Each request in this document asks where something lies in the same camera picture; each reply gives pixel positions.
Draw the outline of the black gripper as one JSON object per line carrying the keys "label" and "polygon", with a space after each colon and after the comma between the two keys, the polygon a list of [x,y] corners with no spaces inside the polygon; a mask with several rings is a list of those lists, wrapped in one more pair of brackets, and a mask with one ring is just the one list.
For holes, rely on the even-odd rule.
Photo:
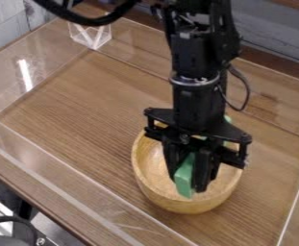
{"label": "black gripper", "polygon": [[[148,125],[145,136],[157,140],[163,146],[169,179],[187,162],[194,163],[192,184],[196,193],[204,192],[216,178],[222,162],[243,169],[251,136],[224,119],[224,107],[228,104],[224,95],[227,76],[216,73],[210,79],[186,78],[173,75],[172,108],[147,108],[144,116]],[[227,146],[220,151],[219,145],[208,145],[195,152],[187,141],[188,135],[206,135],[222,139]]]}

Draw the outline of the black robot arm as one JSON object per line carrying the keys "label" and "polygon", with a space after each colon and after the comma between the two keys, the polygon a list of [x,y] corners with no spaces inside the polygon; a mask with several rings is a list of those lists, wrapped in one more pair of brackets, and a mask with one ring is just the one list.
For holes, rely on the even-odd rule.
{"label": "black robot arm", "polygon": [[224,163],[239,169],[247,165],[251,135],[226,119],[227,76],[242,75],[231,64],[242,37],[230,0],[163,0],[160,9],[172,107],[144,110],[145,136],[161,143],[172,182],[202,193]]}

